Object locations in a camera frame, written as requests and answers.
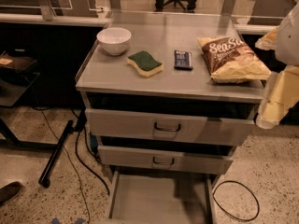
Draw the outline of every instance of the drawer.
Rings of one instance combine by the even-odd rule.
[[[233,163],[231,157],[131,147],[99,146],[103,164],[224,175]]]
[[[104,109],[86,109],[93,135],[241,145],[253,128],[247,119],[223,119]]]
[[[216,224],[208,175],[120,169],[106,213],[110,224]]]

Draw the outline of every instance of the cabinet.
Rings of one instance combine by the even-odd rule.
[[[106,223],[216,223],[212,188],[263,99],[260,81],[218,85],[209,77],[196,37],[238,37],[230,18],[121,12],[110,26],[131,31],[130,49],[111,57],[96,42],[77,81],[102,163],[113,171]],[[174,69],[175,49],[192,53],[192,71]],[[140,50],[163,72],[144,78],[128,66]]]

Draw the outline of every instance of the black metal stand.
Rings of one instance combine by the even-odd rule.
[[[36,143],[20,141],[8,128],[8,126],[0,119],[0,133],[6,138],[6,140],[0,140],[0,147],[16,150],[25,151],[52,151],[50,159],[38,180],[38,183],[44,188],[50,186],[50,174],[58,158],[60,157],[62,148],[64,146],[64,141],[69,133],[72,131],[73,121],[69,120],[64,128],[64,132],[61,135],[58,143],[46,144],[46,143]]]

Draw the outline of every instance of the sponge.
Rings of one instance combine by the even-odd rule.
[[[143,77],[151,77],[163,71],[164,68],[162,63],[157,62],[144,50],[129,56],[127,62]]]

